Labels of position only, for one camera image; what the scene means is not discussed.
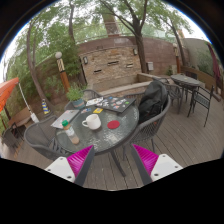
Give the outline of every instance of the umbrella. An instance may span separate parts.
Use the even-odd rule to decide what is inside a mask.
[[[27,105],[27,107],[28,107],[28,109],[29,109],[29,111],[31,113],[32,120],[34,122],[38,122],[38,119],[37,119],[36,115],[31,112],[30,107],[29,107],[29,105],[26,102],[26,99],[25,99],[25,97],[23,95],[23,91],[22,91],[22,88],[20,86],[18,77],[14,78],[14,79],[11,79],[9,81],[0,83],[0,112],[3,110],[3,108],[4,108],[5,104],[6,104],[7,99],[10,97],[10,94],[12,93],[12,90],[14,89],[14,87],[17,84],[19,84],[19,88],[20,88],[21,94],[22,94],[23,99],[24,99],[24,101],[25,101],[25,103],[26,103],[26,105]]]

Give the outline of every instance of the table leg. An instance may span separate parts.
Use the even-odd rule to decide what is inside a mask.
[[[122,176],[125,177],[126,174],[125,174],[125,172],[123,171],[123,169],[121,168],[121,165],[120,165],[120,163],[118,162],[117,157],[116,157],[114,151],[111,151],[110,154],[111,154],[111,156],[112,156],[112,158],[113,158],[113,160],[114,160],[114,162],[115,162],[117,168],[118,168],[119,171],[121,172]]]

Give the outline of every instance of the lamp post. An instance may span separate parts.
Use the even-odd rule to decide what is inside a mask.
[[[177,44],[173,44],[175,55],[176,55],[176,63],[177,63],[177,73],[181,73],[180,70],[180,60],[179,60],[179,55],[178,55],[178,50],[177,50]]]
[[[58,63],[58,69],[59,69],[60,76],[61,76],[61,81],[62,81],[63,86],[65,88],[65,92],[68,92],[68,88],[70,88],[70,85],[69,85],[69,82],[68,82],[68,77],[67,77],[67,74],[65,72],[65,67],[64,67],[63,60],[62,60],[61,56],[62,56],[61,52],[57,52],[55,54],[55,57],[56,57],[57,63]]]

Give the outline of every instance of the pink object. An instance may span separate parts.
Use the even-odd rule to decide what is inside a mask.
[[[67,161],[68,161],[73,173],[75,174],[75,177],[78,176],[79,171],[81,170],[82,165],[92,147],[93,147],[93,145],[88,146],[88,147],[72,154],[71,156],[69,156],[67,158]]]
[[[132,145],[136,149],[146,171],[148,172],[149,175],[151,175],[151,172],[152,172],[159,156],[141,146],[134,145],[134,144],[132,144]]]

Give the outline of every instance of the wooden deck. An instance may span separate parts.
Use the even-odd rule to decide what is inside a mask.
[[[219,159],[224,149],[222,102],[218,103],[214,98],[212,99],[205,128],[207,110],[197,104],[195,112],[187,118],[189,107],[189,100],[186,103],[184,101],[178,115],[174,101],[158,134],[154,137],[156,153],[168,154],[183,167]],[[139,145],[151,149],[151,141]],[[31,164],[41,169],[45,169],[53,162],[30,148],[25,142],[21,142],[18,156],[6,146],[0,145],[0,148],[4,158]],[[85,188],[115,191],[143,186],[130,149],[127,150],[127,158],[124,161],[120,147],[116,149],[116,155],[127,176],[122,177],[109,153],[95,156],[87,174]]]

